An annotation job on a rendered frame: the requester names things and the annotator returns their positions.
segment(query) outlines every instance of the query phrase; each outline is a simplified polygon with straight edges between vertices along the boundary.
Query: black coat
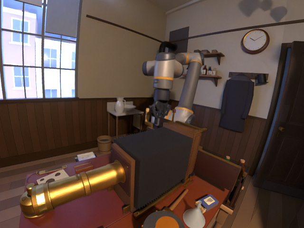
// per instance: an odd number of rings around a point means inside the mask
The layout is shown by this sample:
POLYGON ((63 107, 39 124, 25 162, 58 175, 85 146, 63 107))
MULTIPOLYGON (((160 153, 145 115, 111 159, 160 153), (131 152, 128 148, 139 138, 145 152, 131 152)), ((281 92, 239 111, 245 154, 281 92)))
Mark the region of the black coat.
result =
POLYGON ((243 132, 252 98, 254 82, 244 74, 227 80, 223 94, 219 125, 236 132, 243 132))

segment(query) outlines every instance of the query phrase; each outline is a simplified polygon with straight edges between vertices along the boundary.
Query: red table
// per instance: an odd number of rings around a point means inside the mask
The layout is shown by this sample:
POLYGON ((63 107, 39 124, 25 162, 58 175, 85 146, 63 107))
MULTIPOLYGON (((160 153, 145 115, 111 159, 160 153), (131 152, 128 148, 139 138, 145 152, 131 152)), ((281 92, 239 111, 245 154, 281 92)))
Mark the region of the red table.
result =
MULTIPOLYGON (((94 168, 104 166, 110 162, 111 154, 99 156, 97 158, 80 161, 67 165, 65 171, 69 176, 75 175, 74 166, 82 163, 91 162, 94 168)), ((27 183, 34 182, 44 175, 29 174, 27 183)), ((144 220, 156 210, 162 210, 163 207, 169 206, 184 190, 181 186, 167 198, 152 207, 142 217, 135 220, 132 213, 123 214, 122 207, 124 203, 120 200, 115 191, 107 190, 98 191, 90 196, 74 200, 55 208, 53 211, 46 213, 40 218, 28 219, 22 213, 20 217, 20 228, 141 228, 144 220)), ((195 207, 195 201, 200 197, 212 194, 218 201, 218 205, 208 212, 204 213, 206 225, 210 223, 220 205, 224 202, 229 191, 221 191, 204 180, 194 176, 193 183, 187 189, 189 192, 184 199, 175 208, 174 213, 183 221, 182 215, 185 210, 195 207)))

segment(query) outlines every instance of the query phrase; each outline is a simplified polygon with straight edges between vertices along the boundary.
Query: ceiling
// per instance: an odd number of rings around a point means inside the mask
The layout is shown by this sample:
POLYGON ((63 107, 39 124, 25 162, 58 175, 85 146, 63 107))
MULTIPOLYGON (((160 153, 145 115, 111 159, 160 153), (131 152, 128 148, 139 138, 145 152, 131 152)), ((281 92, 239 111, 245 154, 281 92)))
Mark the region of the ceiling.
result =
POLYGON ((147 0, 161 10, 167 12, 192 0, 147 0))

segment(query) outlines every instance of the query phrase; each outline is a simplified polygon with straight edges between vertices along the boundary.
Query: wall clock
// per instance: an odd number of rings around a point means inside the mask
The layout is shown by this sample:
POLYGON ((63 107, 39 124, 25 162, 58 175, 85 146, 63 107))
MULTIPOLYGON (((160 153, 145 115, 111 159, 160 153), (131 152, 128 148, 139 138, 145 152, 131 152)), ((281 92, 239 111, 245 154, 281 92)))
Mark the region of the wall clock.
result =
POLYGON ((269 35, 265 30, 254 29, 249 31, 242 39, 241 47, 249 54, 258 54, 269 44, 269 35))

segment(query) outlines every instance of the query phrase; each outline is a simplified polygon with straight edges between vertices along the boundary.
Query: building window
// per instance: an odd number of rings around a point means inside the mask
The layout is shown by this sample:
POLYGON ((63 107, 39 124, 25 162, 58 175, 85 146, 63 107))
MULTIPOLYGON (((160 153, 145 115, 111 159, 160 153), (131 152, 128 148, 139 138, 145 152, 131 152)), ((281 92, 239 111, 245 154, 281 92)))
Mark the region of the building window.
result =
POLYGON ((45 48, 44 49, 44 67, 57 68, 57 50, 45 48))
MULTIPOLYGON (((14 87, 24 87, 23 82, 23 69, 19 66, 14 66, 14 87)), ((24 80, 25 80, 25 87, 29 87, 29 68, 24 68, 24 80)))
POLYGON ((1 1, 0 99, 75 97, 76 38, 45 32, 42 2, 1 1))
MULTIPOLYGON (((11 29, 14 31, 22 31, 22 20, 11 18, 11 29)), ((29 32, 29 21, 24 21, 24 32, 29 32)), ((22 33, 12 32, 11 41, 22 43, 22 33)), ((29 35, 24 35, 24 43, 29 43, 29 35)))

